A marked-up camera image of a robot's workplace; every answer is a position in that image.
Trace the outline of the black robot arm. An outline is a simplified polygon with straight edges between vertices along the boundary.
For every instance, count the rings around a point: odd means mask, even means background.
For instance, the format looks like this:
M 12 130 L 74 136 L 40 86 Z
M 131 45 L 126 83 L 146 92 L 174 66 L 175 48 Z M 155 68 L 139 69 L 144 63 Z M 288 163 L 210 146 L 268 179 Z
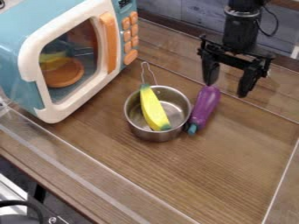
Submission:
M 258 33 L 272 37 L 276 34 L 279 20 L 267 9 L 271 0 L 228 0 L 224 7 L 226 23 L 222 38 L 200 35 L 198 54 L 202 59 L 202 76 L 207 86 L 219 78 L 220 64 L 243 71 L 238 83 L 238 97 L 244 98 L 254 89 L 258 80 L 266 78 L 275 55 L 258 46 Z M 260 27 L 262 12 L 275 17 L 275 29 L 266 33 Z

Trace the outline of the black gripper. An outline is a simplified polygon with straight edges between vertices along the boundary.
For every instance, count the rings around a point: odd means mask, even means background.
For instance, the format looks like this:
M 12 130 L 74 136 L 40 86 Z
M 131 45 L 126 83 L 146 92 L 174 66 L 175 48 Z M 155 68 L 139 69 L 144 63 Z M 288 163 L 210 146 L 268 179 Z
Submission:
M 222 37 L 212 34 L 200 35 L 198 54 L 202 59 L 203 80 L 211 86 L 220 73 L 220 64 L 244 70 L 238 83 L 238 97 L 244 98 L 254 89 L 258 79 L 268 76 L 270 65 L 276 57 L 272 52 L 258 45 L 247 50 L 236 50 L 222 43 Z

